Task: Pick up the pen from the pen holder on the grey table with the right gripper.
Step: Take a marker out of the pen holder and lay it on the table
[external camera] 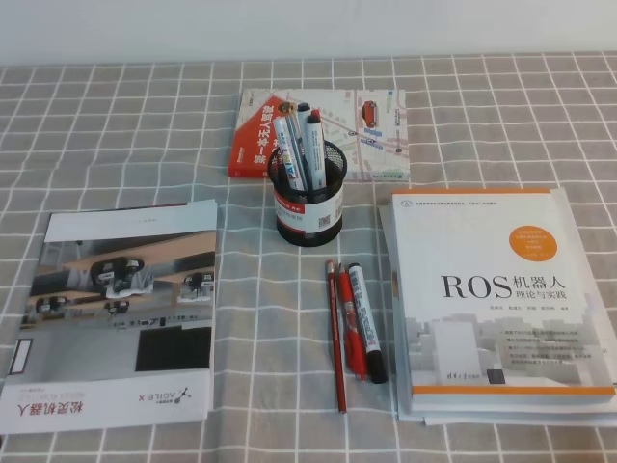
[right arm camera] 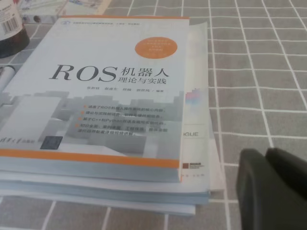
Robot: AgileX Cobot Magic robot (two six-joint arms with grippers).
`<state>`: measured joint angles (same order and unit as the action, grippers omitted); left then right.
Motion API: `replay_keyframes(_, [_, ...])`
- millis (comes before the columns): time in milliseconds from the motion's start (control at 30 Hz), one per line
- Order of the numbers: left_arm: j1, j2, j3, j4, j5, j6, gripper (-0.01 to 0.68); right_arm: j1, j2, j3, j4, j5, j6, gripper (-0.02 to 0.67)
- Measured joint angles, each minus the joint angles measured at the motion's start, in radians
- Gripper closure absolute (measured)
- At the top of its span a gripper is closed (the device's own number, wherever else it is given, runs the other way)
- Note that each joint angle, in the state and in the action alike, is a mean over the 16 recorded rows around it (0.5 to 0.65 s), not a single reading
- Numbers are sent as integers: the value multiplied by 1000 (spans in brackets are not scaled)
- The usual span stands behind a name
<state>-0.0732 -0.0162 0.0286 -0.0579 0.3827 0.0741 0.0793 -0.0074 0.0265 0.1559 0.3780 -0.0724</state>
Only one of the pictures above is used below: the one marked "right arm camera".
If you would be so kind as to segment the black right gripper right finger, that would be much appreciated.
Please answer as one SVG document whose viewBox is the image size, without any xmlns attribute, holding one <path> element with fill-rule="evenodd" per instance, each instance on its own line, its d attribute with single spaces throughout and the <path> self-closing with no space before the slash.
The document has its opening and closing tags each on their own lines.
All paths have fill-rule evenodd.
<svg viewBox="0 0 307 230">
<path fill-rule="evenodd" d="M 265 201 L 270 204 L 307 202 L 307 162 L 283 149 L 269 148 L 265 155 Z"/>
</svg>

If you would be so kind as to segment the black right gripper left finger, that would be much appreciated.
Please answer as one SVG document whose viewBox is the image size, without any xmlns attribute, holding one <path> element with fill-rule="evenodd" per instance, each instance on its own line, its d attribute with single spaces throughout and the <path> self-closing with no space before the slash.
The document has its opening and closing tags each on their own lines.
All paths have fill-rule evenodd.
<svg viewBox="0 0 307 230">
<path fill-rule="evenodd" d="M 270 204 L 265 201 L 265 155 L 255 149 L 240 153 L 236 193 L 243 230 L 305 230 L 307 203 Z"/>
</svg>

